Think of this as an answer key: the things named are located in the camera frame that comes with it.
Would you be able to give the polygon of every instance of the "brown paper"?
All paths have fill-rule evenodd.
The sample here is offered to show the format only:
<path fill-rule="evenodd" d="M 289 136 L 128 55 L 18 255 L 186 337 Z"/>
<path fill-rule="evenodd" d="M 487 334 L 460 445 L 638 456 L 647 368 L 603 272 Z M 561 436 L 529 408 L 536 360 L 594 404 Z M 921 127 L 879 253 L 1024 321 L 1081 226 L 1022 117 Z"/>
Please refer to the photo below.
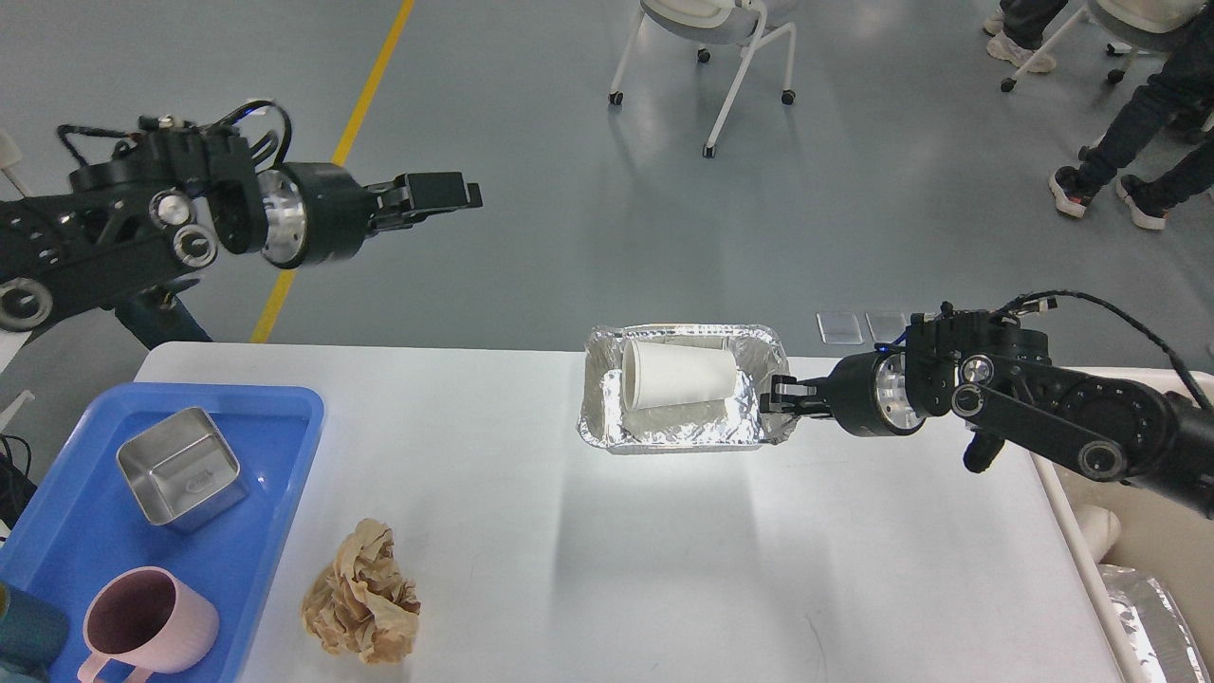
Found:
<path fill-rule="evenodd" d="M 421 603 L 392 558 L 392 530 L 364 519 L 304 597 L 304 630 L 329 654 L 396 664 L 413 651 Z"/>

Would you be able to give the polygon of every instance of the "black pants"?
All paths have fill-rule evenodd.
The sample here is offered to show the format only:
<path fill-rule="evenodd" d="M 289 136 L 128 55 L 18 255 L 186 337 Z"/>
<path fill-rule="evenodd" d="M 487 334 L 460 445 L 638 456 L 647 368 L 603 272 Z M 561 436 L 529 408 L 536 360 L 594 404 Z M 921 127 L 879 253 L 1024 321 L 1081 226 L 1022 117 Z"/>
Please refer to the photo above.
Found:
<path fill-rule="evenodd" d="M 1067 0 L 999 0 L 1003 32 L 1025 50 L 1037 50 L 1042 46 L 1045 27 L 1066 4 Z"/>
<path fill-rule="evenodd" d="M 1105 138 L 1088 152 L 1079 166 L 1079 182 L 1091 187 L 1108 184 L 1117 171 L 1128 166 L 1139 152 L 1178 112 L 1214 97 L 1214 11 L 1206 10 L 1190 25 L 1189 36 L 1151 75 L 1146 85 L 1110 124 Z M 1181 159 L 1175 167 L 1146 187 L 1140 200 L 1169 207 L 1214 184 L 1214 140 L 1208 138 Z"/>

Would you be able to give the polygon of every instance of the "paper cup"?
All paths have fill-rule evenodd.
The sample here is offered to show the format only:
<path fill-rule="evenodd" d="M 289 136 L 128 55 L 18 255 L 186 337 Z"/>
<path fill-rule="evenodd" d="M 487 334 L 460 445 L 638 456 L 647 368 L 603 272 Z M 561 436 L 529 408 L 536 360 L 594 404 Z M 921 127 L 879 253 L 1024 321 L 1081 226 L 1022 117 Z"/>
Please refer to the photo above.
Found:
<path fill-rule="evenodd" d="M 630 338 L 624 346 L 624 408 L 640 411 L 727 399 L 736 375 L 730 352 Z"/>

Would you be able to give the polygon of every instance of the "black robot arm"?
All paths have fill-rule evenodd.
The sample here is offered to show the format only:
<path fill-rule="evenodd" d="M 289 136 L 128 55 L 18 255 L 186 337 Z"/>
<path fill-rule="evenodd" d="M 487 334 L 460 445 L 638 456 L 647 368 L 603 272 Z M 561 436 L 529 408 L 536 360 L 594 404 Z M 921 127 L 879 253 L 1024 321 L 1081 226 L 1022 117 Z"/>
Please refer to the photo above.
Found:
<path fill-rule="evenodd" d="M 975 433 L 964 455 L 971 472 L 1012 442 L 1094 482 L 1138 486 L 1214 519 L 1214 412 L 1172 351 L 1163 346 L 1197 405 L 1054 368 L 1045 334 L 1020 326 L 1023 303 L 1055 304 L 1051 296 L 998 311 L 946 302 L 938 315 L 913 315 L 896 345 L 847 357 L 828 377 L 773 379 L 761 410 L 834 420 L 857 437 L 906 437 L 927 416 L 952 412 Z"/>
<path fill-rule="evenodd" d="M 250 147 L 234 126 L 266 107 L 279 110 L 283 131 Z M 270 101 L 209 125 L 141 116 L 131 132 L 59 126 L 58 133 L 80 163 L 72 192 L 0 203 L 0 329 L 44 330 L 106 307 L 149 347 L 205 338 L 176 294 L 221 245 L 294 268 L 347 258 L 379 232 L 482 205 L 480 187 L 458 172 L 361 186 L 334 164 L 287 161 L 290 118 Z M 89 164 L 72 135 L 118 143 L 110 160 Z"/>

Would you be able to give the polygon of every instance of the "square metal box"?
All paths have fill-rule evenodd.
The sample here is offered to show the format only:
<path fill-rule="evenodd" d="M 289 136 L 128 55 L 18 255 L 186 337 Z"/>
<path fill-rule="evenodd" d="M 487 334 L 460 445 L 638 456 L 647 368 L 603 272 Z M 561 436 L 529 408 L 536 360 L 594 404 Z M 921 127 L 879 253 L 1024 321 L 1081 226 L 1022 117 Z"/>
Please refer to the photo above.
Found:
<path fill-rule="evenodd" d="M 123 444 L 118 467 L 147 520 L 182 534 L 249 493 L 236 455 L 199 408 L 174 414 Z"/>

